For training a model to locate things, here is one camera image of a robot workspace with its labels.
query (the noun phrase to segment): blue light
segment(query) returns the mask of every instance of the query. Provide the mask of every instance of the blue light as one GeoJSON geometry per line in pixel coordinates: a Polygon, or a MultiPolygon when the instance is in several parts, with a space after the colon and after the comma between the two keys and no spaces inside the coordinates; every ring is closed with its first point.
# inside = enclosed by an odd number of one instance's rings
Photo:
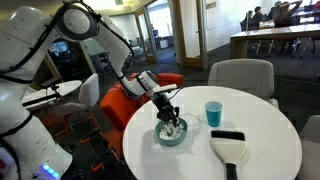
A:
{"type": "Polygon", "coordinates": [[[45,164],[45,165],[42,165],[42,168],[43,168],[44,170],[46,170],[46,171],[47,171],[48,169],[50,169],[50,167],[49,167],[48,165],[46,165],[46,164],[45,164]]]}
{"type": "Polygon", "coordinates": [[[54,173],[54,170],[50,168],[50,169],[48,170],[48,173],[53,174],[53,173],[54,173]]]}
{"type": "Polygon", "coordinates": [[[58,174],[57,172],[54,172],[54,173],[52,174],[52,176],[55,177],[55,178],[58,178],[58,177],[59,177],[59,174],[58,174]]]}

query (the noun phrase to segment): bowl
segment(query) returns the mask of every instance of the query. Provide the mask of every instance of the bowl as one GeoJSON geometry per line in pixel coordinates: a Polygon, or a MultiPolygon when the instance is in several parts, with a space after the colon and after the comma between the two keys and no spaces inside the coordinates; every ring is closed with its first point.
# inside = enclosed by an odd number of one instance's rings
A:
{"type": "Polygon", "coordinates": [[[159,139],[161,144],[166,145],[166,146],[176,146],[184,140],[184,138],[186,137],[187,132],[188,132],[188,125],[187,125],[187,122],[181,118],[179,118],[179,123],[183,125],[185,131],[181,134],[180,137],[175,138],[175,139],[171,139],[171,140],[166,140],[166,139],[162,139],[159,137],[159,133],[162,129],[162,126],[165,124],[168,124],[168,122],[160,121],[157,124],[156,129],[155,129],[155,133],[156,133],[156,136],[159,139]]]}

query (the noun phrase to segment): orange chair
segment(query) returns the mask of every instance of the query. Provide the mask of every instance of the orange chair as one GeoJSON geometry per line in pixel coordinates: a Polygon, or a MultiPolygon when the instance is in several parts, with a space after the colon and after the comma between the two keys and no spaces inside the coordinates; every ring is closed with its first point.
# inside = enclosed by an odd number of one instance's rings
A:
{"type": "MultiPolygon", "coordinates": [[[[178,87],[183,86],[184,77],[180,74],[162,73],[157,77],[160,86],[168,84],[177,84],[178,87]]],[[[104,96],[100,103],[100,108],[113,124],[114,128],[120,133],[121,145],[115,145],[120,147],[120,157],[123,156],[122,152],[122,138],[124,130],[133,116],[133,114],[146,102],[150,100],[150,97],[145,93],[138,99],[130,99],[123,87],[118,83],[112,86],[107,94],[104,96]]]]}

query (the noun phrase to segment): brush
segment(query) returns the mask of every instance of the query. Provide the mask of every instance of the brush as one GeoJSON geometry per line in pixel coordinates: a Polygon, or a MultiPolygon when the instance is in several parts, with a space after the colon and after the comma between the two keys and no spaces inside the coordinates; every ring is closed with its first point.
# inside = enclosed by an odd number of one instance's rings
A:
{"type": "Polygon", "coordinates": [[[211,131],[210,147],[225,163],[227,180],[238,180],[236,163],[247,148],[245,136],[242,132],[211,131]]]}

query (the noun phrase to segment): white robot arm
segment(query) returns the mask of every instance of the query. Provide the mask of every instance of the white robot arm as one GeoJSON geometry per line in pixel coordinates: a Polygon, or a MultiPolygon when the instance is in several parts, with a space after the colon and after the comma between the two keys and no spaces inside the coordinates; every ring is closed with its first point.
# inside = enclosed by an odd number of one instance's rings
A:
{"type": "Polygon", "coordinates": [[[100,16],[82,1],[64,3],[53,17],[39,9],[21,7],[0,30],[0,159],[6,164],[0,169],[0,178],[60,179],[72,162],[72,156],[20,102],[57,38],[97,40],[127,95],[137,98],[147,92],[159,109],[158,117],[178,123],[178,108],[164,94],[176,85],[159,87],[148,72],[129,81],[121,71],[128,44],[107,16],[100,16]]]}

